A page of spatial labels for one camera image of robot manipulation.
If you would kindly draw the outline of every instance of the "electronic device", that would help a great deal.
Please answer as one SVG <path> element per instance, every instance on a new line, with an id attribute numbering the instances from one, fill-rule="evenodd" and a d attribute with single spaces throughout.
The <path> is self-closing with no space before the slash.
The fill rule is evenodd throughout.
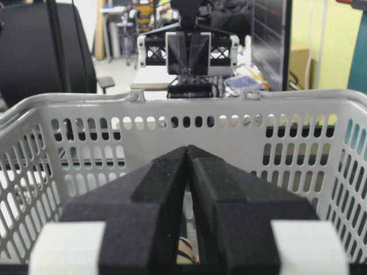
<path id="1" fill-rule="evenodd" d="M 252 3 L 252 62 L 272 91 L 286 91 L 292 0 L 253 0 Z"/>

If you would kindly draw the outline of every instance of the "metal rod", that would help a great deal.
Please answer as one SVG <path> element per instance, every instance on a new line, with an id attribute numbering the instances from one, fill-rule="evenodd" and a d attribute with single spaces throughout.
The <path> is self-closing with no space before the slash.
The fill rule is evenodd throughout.
<path id="1" fill-rule="evenodd" d="M 63 93 L 71 93 L 72 90 L 70 85 L 67 62 L 65 59 L 63 38 L 61 36 L 60 21 L 58 18 L 58 12 L 55 0 L 46 0 L 46 6 L 50 20 L 51 34 L 56 54 L 58 73 L 61 81 L 61 90 Z"/>

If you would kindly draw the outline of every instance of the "floor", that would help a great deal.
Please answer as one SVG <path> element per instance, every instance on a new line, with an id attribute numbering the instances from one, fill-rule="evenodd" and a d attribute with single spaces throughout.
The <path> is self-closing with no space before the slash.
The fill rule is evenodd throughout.
<path id="1" fill-rule="evenodd" d="M 97 78 L 110 76 L 114 79 L 116 86 L 107 89 L 108 95 L 128 92 L 137 72 L 134 68 L 134 63 L 127 66 L 125 59 L 117 59 L 111 62 L 97 61 L 95 62 L 95 69 Z M 97 88 L 97 93 L 102 94 L 102 90 L 99 87 Z"/>

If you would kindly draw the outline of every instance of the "white plastic basket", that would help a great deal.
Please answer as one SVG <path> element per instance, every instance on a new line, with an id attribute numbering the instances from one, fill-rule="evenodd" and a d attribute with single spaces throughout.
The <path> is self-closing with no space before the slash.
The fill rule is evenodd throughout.
<path id="1" fill-rule="evenodd" d="M 31 97 L 0 119 L 0 256 L 26 262 L 70 199 L 195 144 L 309 199 L 365 262 L 366 119 L 367 96 L 352 91 Z"/>

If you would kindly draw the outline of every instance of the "blue object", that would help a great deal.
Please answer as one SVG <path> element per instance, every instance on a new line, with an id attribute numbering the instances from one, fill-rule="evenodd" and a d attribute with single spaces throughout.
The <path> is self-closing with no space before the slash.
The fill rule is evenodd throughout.
<path id="1" fill-rule="evenodd" d="M 367 11 L 363 12 L 348 88 L 367 94 Z"/>

